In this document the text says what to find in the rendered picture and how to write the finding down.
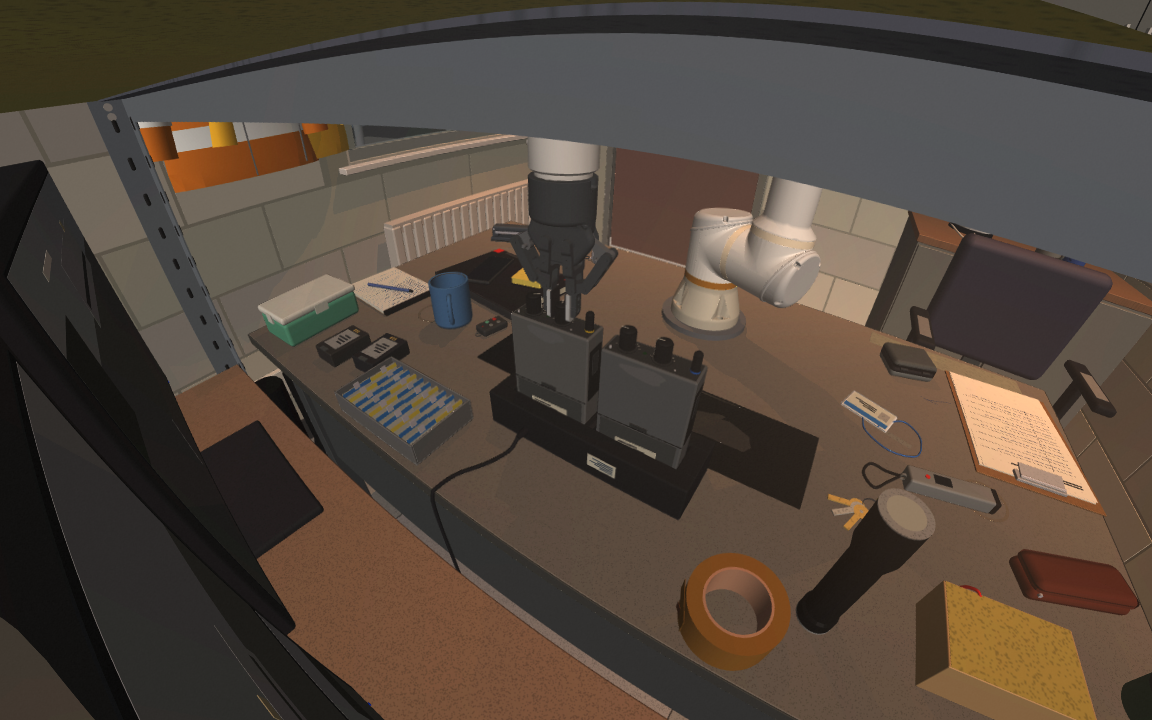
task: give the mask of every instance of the green box with white lid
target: green box with white lid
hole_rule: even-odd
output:
[[[323,275],[256,308],[265,327],[288,344],[297,344],[358,311],[353,285]]]

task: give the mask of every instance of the pen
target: pen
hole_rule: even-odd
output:
[[[411,291],[406,287],[394,287],[392,285],[367,283],[367,287],[379,287],[381,290]]]

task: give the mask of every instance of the orange duct tape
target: orange duct tape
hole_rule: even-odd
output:
[[[749,635],[728,632],[708,614],[705,596],[732,591],[755,609],[758,630]],[[682,584],[679,630],[696,657],[719,670],[744,670],[758,665],[790,629],[790,597],[771,568],[749,555],[725,552],[696,566]]]

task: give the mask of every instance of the box of blue and yellow batteries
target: box of blue and yellow batteries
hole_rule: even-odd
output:
[[[420,462],[473,419],[470,401],[388,359],[338,389],[340,410],[403,457]]]

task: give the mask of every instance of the blue cord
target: blue cord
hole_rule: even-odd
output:
[[[902,452],[895,452],[890,447],[884,446],[881,442],[878,442],[878,439],[876,439],[873,435],[869,435],[869,429],[865,427],[865,420],[864,419],[861,419],[861,429],[865,430],[865,434],[869,435],[869,439],[872,439],[872,441],[874,441],[874,445],[877,445],[878,447],[881,447],[884,450],[890,452],[892,455],[900,455],[901,457],[918,457],[919,455],[922,455],[923,454],[923,435],[919,435],[918,434],[918,430],[915,430],[914,425],[910,425],[909,423],[905,423],[905,420],[896,420],[896,422],[897,423],[904,423],[905,425],[909,425],[909,429],[914,430],[915,435],[918,437],[918,452],[916,452],[914,455],[905,455],[905,454],[902,454]]]

